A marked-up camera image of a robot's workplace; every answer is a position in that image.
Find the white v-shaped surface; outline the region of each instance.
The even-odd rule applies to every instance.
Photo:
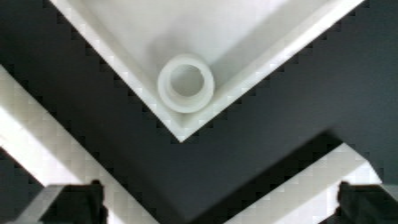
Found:
[[[0,66],[0,147],[44,186],[104,185],[109,224],[154,224],[145,209]],[[275,188],[229,224],[314,223],[337,206],[337,184],[380,184],[371,165],[346,144]]]
[[[182,141],[362,0],[51,2]],[[214,95],[182,114],[161,102],[156,80],[166,61],[186,53],[207,63]]]

